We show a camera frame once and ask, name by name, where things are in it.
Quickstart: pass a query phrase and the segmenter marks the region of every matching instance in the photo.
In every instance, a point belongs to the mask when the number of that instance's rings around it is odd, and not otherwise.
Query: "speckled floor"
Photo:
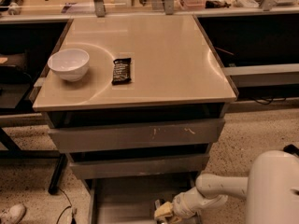
[[[283,149],[288,144],[299,147],[299,99],[275,101],[271,105],[255,102],[232,104],[225,116],[226,124],[220,140],[210,152],[206,173],[216,175],[248,175],[254,159],[266,150]],[[47,135],[48,127],[5,128],[24,149],[54,149]],[[0,209],[24,203],[27,213],[22,224],[53,224],[69,205],[59,191],[48,194],[56,160],[0,160]],[[65,168],[60,188],[77,209],[78,224],[88,222],[89,193]],[[222,208],[202,212],[204,224],[243,224],[245,203],[230,198]],[[70,211],[60,223],[70,223]]]

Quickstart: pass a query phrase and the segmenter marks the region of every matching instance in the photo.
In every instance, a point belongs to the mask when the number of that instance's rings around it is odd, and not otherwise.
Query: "drawer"
[[[223,126],[224,119],[195,119],[50,129],[49,135],[61,153],[74,153],[214,143]]]
[[[69,165],[76,178],[95,179],[199,172],[205,169],[209,159],[208,154],[205,153],[193,152],[185,155],[171,155],[171,150],[169,153],[169,156],[70,162]]]
[[[89,224],[155,224],[155,201],[190,188],[188,174],[94,179]],[[199,216],[180,222],[199,224]]]

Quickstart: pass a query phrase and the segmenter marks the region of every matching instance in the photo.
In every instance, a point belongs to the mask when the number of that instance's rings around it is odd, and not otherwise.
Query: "white shoe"
[[[1,224],[17,224],[26,213],[26,207],[23,204],[16,204],[0,213]]]

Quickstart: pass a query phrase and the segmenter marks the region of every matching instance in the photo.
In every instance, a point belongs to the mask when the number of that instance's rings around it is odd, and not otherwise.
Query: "black wire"
[[[69,202],[69,205],[68,205],[68,206],[64,209],[64,211],[58,216],[58,219],[57,219],[57,221],[56,221],[56,224],[59,223],[59,220],[60,220],[60,218],[62,217],[62,215],[64,214],[64,212],[65,212],[67,209],[69,209],[69,208],[72,209],[72,207],[73,207],[73,204],[72,204],[71,201],[69,200],[69,198],[68,198],[68,196],[66,195],[66,193],[65,193],[62,189],[60,189],[60,188],[58,188],[58,189],[60,190],[60,192],[62,192],[62,193],[64,194],[64,196],[66,197],[66,199],[67,199],[68,202]],[[72,209],[72,223],[76,223],[76,221],[75,221],[75,219],[74,219],[73,209]]]
[[[255,101],[256,103],[261,104],[261,105],[270,105],[274,101],[286,101],[287,100],[287,98],[281,98],[281,99],[276,99],[276,100],[274,100],[274,99],[275,99],[274,97],[269,98],[269,99],[262,98],[262,97],[259,99],[250,98],[250,100]]]

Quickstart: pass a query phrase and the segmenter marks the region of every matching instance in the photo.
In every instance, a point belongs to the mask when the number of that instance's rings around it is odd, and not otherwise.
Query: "beige table top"
[[[51,71],[35,111],[232,102],[235,93],[192,16],[75,18],[61,49],[85,49],[77,82]],[[113,86],[113,60],[132,58],[132,82]]]

